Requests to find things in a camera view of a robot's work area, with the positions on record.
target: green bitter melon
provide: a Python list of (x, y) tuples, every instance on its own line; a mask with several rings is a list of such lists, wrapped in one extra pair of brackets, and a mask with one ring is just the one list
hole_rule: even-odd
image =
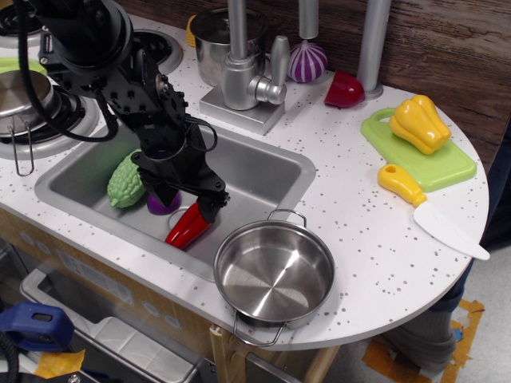
[(139, 151), (136, 150), (127, 155), (110, 178), (107, 191), (112, 207), (120, 209), (130, 207), (137, 203), (145, 193), (144, 185), (137, 171), (138, 166), (131, 161), (131, 155)]

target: white speckled countertop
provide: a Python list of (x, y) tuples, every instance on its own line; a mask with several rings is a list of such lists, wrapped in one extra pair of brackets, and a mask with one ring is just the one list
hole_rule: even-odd
[[(307, 85), (288, 82), (286, 114), (266, 136), (259, 136), (200, 114), (199, 99), (210, 87), (199, 78), (195, 49), (186, 45), (183, 30), (137, 17), (133, 24), (162, 30), (183, 46), (184, 59), (168, 77), (175, 90), (185, 93), (188, 113), (300, 153), (315, 164), (315, 180), (296, 210), (307, 217), (308, 228), (330, 248), (336, 264), (335, 287), (309, 325), (284, 330), (272, 349), (313, 349), (368, 338), (419, 314), (454, 284), (469, 257), (432, 239), (414, 223), (414, 208), (378, 185), (376, 175), (385, 161), (360, 133), (367, 117), (399, 105), (412, 96), (410, 93), (385, 87), (383, 96), (375, 101), (337, 109), (323, 103), (333, 73)], [(0, 49), (0, 57), (15, 55), (12, 49)], [(31, 49), (30, 56), (36, 57), (37, 49)], [(465, 135), (449, 117), (441, 116), (451, 128), (453, 142), (476, 162), (477, 174), (428, 193), (429, 201), (479, 240), (489, 203), (485, 172)], [(232, 309), (214, 282), (37, 199), (34, 185), (38, 177), (71, 150), (36, 160), (36, 171), (24, 178), (16, 176), (12, 160), (0, 159), (0, 207), (232, 330)], [(53, 254), (58, 249), (49, 250)], [(273, 335), (271, 331), (254, 331), (264, 342)]]

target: yellow knife handle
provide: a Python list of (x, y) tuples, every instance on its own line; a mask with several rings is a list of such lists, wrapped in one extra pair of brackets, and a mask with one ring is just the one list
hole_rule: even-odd
[(408, 172), (398, 165), (388, 164), (381, 168), (378, 172), (378, 183), (415, 207), (428, 199)]

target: purple onion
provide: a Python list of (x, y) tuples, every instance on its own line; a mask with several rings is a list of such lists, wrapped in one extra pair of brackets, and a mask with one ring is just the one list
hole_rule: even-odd
[(303, 40), (293, 46), (287, 75), (296, 82), (310, 82), (327, 70), (327, 55), (319, 45)]
[(162, 205), (156, 198), (149, 195), (147, 199), (147, 208), (154, 215), (167, 215), (177, 210), (181, 206), (181, 193), (177, 192), (176, 196), (168, 206)]

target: wooden cabinet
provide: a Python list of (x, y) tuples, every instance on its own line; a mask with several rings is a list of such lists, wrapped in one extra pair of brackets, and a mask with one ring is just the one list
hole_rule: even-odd
[[(0, 236), (36, 258), (45, 268), (56, 270), (79, 282), (103, 299), (214, 363), (220, 383), (246, 381), (245, 358), (249, 353), (263, 358), (279, 369), (285, 369), (302, 381), (320, 382), (339, 349), (332, 347), (275, 352), (246, 345), (227, 330), (2, 209)], [(78, 274), (69, 263), (77, 267), (76, 270), (84, 271)], [(168, 317), (151, 315), (144, 302), (151, 302), (153, 310), (166, 313)]]

